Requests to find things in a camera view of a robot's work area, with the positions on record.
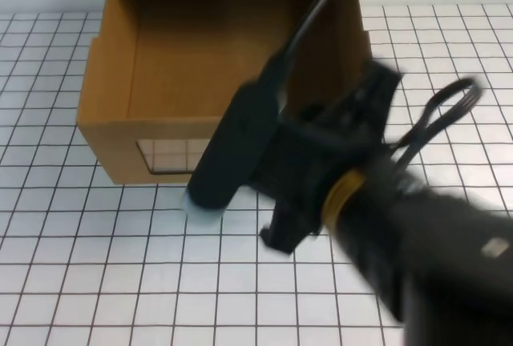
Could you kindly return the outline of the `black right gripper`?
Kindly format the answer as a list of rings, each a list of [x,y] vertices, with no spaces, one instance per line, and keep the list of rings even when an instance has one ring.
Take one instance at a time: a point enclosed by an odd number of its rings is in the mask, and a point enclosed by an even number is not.
[[[383,141],[402,74],[378,61],[349,95],[313,105],[299,120],[280,120],[276,134],[250,176],[254,190],[275,201],[264,244],[290,254],[321,230],[321,206],[336,179],[388,151]]]

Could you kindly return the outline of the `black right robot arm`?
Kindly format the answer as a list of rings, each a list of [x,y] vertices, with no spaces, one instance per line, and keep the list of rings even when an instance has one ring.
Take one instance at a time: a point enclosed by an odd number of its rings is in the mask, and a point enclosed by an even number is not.
[[[512,342],[512,221],[429,188],[406,161],[448,123],[423,115],[397,143],[383,135],[401,75],[371,62],[332,106],[283,120],[249,186],[276,203],[264,243],[292,253],[326,229],[407,345]]]

